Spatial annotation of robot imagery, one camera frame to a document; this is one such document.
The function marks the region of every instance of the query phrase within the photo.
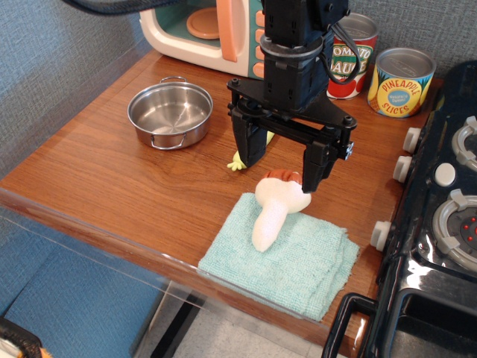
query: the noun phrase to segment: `orange plate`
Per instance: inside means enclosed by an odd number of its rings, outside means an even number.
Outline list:
[[[218,39],[217,8],[207,7],[195,11],[187,19],[187,30],[191,35],[200,39]]]

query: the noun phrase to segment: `tomato sauce can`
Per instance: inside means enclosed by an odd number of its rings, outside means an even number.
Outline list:
[[[394,118],[419,113],[436,62],[413,48],[390,48],[376,58],[367,103],[377,112]]]
[[[352,98],[363,89],[364,76],[378,40],[378,26],[372,19],[359,13],[351,13],[339,23],[358,46],[361,68],[349,84],[336,84],[330,80],[327,95],[331,98]],[[333,75],[340,80],[348,78],[355,65],[356,56],[339,37],[335,36],[331,63]]]

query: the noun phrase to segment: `light blue towel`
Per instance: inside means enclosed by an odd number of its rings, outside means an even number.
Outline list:
[[[252,230],[261,211],[253,193],[243,194],[199,269],[278,304],[275,308],[320,321],[347,282],[358,246],[345,229],[296,213],[287,216],[276,242],[260,253]]]

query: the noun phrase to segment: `stainless steel pot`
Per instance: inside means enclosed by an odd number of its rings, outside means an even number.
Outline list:
[[[164,83],[170,79],[183,82]],[[205,89],[174,76],[135,95],[127,116],[141,142],[168,151],[201,140],[209,130],[212,108],[212,97]]]

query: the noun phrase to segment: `black cable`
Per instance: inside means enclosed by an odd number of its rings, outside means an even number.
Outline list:
[[[351,71],[350,73],[350,76],[348,76],[348,78],[346,78],[344,81],[343,80],[339,80],[335,77],[335,75],[331,72],[331,69],[329,69],[329,64],[328,64],[328,59],[326,58],[326,55],[324,52],[321,52],[318,57],[321,59],[321,61],[323,62],[323,66],[325,68],[325,72],[326,74],[329,76],[329,79],[333,82],[335,82],[336,84],[348,84],[350,83],[352,80],[355,79],[355,77],[358,75],[359,73],[359,70],[361,68],[361,59],[359,58],[359,50],[358,50],[358,46],[356,45],[356,43],[354,42],[354,40],[350,37],[350,35],[347,33],[347,31],[341,27],[340,23],[339,22],[336,22],[332,27],[331,29],[333,30],[333,32],[339,36],[339,38],[341,40],[343,40],[343,42],[346,44],[346,46],[348,46],[350,48],[350,50],[353,52],[353,54],[355,54],[356,56],[356,64],[355,64],[355,68]]]

